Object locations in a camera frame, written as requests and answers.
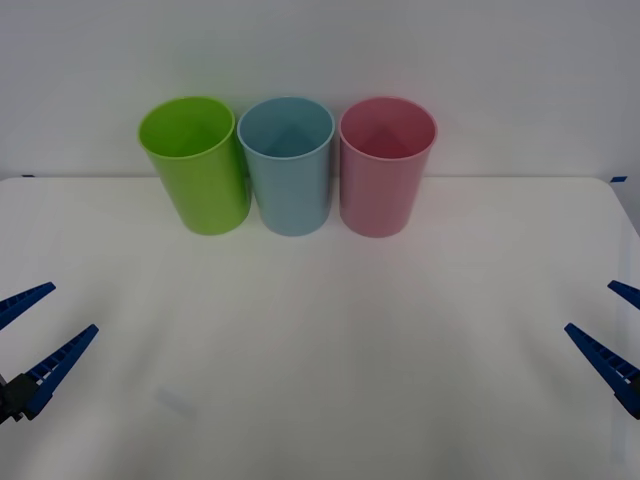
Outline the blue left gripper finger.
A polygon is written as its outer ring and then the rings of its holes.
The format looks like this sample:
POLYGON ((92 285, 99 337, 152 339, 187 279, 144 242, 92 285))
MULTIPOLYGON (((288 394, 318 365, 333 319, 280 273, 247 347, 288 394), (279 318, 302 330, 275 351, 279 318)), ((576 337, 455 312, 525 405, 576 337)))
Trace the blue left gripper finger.
POLYGON ((47 282, 1 300, 0 329, 3 330, 26 310, 31 308, 55 289, 56 286, 52 282, 47 282))
POLYGON ((9 417, 33 420, 48 402, 66 375, 98 334, 89 325, 54 353, 9 382, 9 417))

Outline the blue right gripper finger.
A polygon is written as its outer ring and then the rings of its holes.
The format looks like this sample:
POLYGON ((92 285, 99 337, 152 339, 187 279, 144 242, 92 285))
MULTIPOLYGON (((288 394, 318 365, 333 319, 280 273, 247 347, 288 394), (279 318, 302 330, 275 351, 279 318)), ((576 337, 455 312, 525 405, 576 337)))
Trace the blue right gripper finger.
POLYGON ((638 288, 616 280, 611 281, 607 287, 625 301, 633 305, 636 309, 640 309, 640 290, 638 288))
POLYGON ((564 331, 636 420, 639 419, 639 369, 612 352, 583 330, 568 323, 564 331))

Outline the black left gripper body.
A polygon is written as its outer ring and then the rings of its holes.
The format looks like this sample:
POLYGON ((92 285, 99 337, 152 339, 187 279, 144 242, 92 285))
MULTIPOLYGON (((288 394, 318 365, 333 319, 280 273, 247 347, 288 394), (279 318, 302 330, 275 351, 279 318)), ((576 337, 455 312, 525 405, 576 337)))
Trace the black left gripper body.
POLYGON ((23 392, 21 380, 15 378, 1 385, 1 418, 3 424, 8 419, 18 422, 22 418, 23 392))

